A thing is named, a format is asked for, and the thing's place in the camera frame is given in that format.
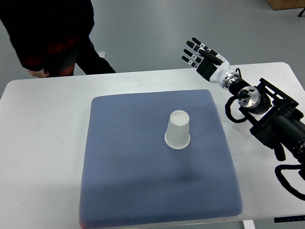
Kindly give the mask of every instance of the person's leg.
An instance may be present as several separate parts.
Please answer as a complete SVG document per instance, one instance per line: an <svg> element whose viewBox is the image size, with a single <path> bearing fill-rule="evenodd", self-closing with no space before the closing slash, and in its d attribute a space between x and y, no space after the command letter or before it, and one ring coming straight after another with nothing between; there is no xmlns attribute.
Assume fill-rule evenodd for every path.
<svg viewBox="0 0 305 229"><path fill-rule="evenodd" d="M89 38L81 45L76 63L87 75L115 73L109 63L95 51Z"/></svg>

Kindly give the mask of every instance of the cardboard box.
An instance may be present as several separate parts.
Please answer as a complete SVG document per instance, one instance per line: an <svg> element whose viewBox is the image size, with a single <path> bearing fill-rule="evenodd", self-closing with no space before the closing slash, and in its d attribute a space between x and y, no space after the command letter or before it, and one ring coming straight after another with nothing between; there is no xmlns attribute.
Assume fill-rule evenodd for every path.
<svg viewBox="0 0 305 229"><path fill-rule="evenodd" d="M274 10L304 8L305 0L267 0Z"/></svg>

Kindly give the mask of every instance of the black pants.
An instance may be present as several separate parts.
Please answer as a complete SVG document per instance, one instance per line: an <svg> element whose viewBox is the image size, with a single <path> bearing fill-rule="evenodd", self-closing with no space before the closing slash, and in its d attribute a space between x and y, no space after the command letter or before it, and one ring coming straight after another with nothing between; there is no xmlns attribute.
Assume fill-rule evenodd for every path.
<svg viewBox="0 0 305 229"><path fill-rule="evenodd" d="M95 51L89 38L62 53L48 54L45 71L50 73L49 77L70 76L74 73L75 64L87 75L115 73L109 63Z"/></svg>

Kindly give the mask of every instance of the person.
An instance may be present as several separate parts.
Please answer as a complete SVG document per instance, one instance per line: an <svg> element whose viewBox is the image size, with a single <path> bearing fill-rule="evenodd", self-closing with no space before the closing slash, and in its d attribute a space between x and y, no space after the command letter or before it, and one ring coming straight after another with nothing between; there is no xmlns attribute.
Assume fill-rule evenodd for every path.
<svg viewBox="0 0 305 229"><path fill-rule="evenodd" d="M90 0L0 0L0 19L21 65L38 78L115 73L89 39Z"/></svg>

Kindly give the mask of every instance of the textured fabric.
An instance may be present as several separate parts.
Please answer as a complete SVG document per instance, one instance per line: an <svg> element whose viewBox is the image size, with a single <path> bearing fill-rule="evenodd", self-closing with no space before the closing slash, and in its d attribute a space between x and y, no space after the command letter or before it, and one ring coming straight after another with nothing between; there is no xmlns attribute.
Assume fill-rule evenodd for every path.
<svg viewBox="0 0 305 229"><path fill-rule="evenodd" d="M190 144L169 148L170 114L190 117ZM91 104L81 182L83 228L228 217L242 203L207 90L122 94Z"/></svg>

